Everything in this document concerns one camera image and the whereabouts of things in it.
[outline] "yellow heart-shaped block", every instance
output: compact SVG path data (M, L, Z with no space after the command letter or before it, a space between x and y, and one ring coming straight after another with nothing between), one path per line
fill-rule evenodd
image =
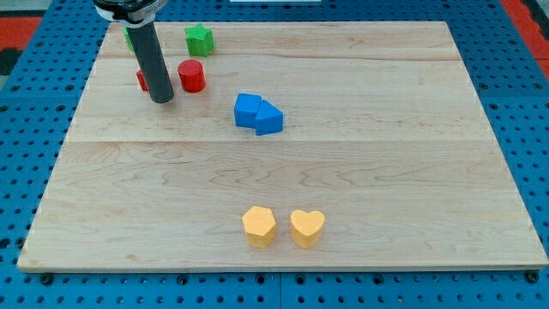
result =
M306 213L295 210L290 215L290 234L293 241L305 249L311 248L322 236L324 221L324 214L320 211Z

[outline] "wooden board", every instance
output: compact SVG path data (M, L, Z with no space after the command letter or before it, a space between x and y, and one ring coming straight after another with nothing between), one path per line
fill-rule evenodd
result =
M546 254L443 22L207 23L186 94L183 23L158 23L177 99L152 103L111 25L19 266L31 272L535 269ZM239 92L285 113L237 128ZM246 245L270 207L278 237ZM293 243L295 209L326 215Z

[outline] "yellow hexagon block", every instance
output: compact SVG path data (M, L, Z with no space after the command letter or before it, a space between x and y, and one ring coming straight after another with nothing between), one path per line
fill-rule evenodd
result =
M324 214L320 211L306 213L295 210L290 215L290 234L293 241L307 249L314 246L323 234Z
M242 216L248 245L266 248L276 238L276 221L273 211L254 206Z

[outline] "red object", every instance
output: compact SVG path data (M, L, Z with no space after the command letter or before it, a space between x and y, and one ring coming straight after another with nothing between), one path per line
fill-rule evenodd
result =
M0 51L4 48L24 50L42 17L0 17Z
M145 82L145 77L143 77L143 72L141 72L141 70L137 71L137 79L139 80L139 84L141 85L141 89L143 91L148 91L147 83Z
M185 60L178 66L179 78L183 90L189 93L197 93L206 87L202 64L196 60Z
M549 78L549 41L543 37L540 25L532 19L530 9L517 0L501 0L501 4L537 60L543 74Z

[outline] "blue block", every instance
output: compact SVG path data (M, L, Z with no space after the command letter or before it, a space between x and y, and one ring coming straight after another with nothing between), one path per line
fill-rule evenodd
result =
M284 114L266 100L261 102L256 115L256 135L280 132L284 128Z
M234 123L240 127L255 129L261 100L259 95L238 94L237 102L234 104Z

